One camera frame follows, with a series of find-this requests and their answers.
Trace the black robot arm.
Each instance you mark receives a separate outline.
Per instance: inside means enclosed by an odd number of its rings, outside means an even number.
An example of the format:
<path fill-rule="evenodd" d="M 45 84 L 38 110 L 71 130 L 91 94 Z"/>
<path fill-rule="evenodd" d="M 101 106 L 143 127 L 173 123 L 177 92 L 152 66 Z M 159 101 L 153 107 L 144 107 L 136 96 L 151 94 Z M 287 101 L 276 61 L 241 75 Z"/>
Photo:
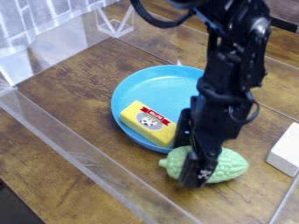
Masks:
<path fill-rule="evenodd" d="M 179 183 L 205 185 L 219 164 L 223 143 L 237 137 L 257 117 L 251 89 L 267 75 L 264 55 L 271 34 L 269 9 L 263 0 L 169 0 L 208 27 L 207 66 L 199 93 L 180 113 L 173 145 L 189 145 Z"/>

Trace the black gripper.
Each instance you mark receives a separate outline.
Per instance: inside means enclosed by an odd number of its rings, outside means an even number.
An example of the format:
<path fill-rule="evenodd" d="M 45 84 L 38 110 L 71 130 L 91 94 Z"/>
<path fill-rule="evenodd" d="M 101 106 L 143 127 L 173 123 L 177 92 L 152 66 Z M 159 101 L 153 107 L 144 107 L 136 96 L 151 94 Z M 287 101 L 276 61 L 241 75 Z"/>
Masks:
<path fill-rule="evenodd" d="M 185 188 L 207 184 L 219 164 L 220 146 L 237 137 L 241 127 L 257 117 L 257 112 L 249 114 L 257 105 L 251 91 L 219 93 L 203 79 L 196 88 L 199 95 L 191 98 L 191 110 L 181 110 L 173 138 L 173 147 L 185 152 L 179 175 Z"/>

